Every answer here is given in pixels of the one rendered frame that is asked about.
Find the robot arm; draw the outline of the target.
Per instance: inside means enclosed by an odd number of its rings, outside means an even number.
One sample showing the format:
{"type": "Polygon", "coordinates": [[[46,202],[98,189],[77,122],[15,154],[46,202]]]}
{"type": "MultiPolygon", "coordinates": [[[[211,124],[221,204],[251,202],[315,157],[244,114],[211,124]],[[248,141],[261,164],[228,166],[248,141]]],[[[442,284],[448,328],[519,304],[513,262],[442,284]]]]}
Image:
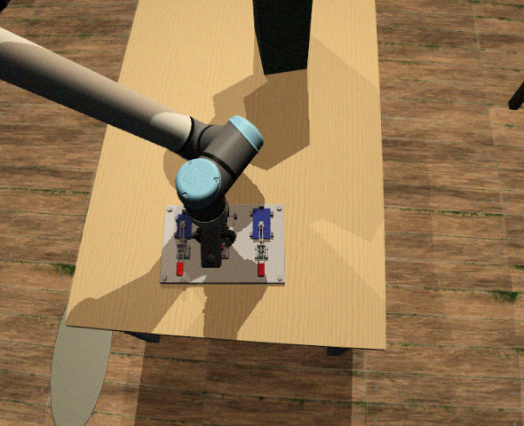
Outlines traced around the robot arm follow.
{"type": "Polygon", "coordinates": [[[228,212],[225,194],[264,144],[252,123],[237,115],[226,125],[200,122],[3,28],[0,80],[189,161],[177,173],[177,195],[200,227],[202,268],[222,265],[221,223],[228,212]]]}

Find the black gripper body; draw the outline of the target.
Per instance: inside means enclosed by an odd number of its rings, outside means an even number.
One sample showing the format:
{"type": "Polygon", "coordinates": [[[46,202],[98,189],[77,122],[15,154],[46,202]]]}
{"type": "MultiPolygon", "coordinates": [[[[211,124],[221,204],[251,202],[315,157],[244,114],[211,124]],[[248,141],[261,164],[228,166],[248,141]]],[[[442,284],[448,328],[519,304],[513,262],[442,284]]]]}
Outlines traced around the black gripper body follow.
{"type": "MultiPolygon", "coordinates": [[[[227,206],[228,206],[228,204],[227,204],[227,206]]],[[[228,206],[227,216],[226,216],[224,222],[221,223],[221,239],[226,239],[228,237],[228,235],[227,235],[227,233],[228,233],[227,218],[228,217],[229,217],[229,206],[228,206]]],[[[198,237],[200,238],[200,227],[196,229],[196,233],[199,233],[198,237]]]]}

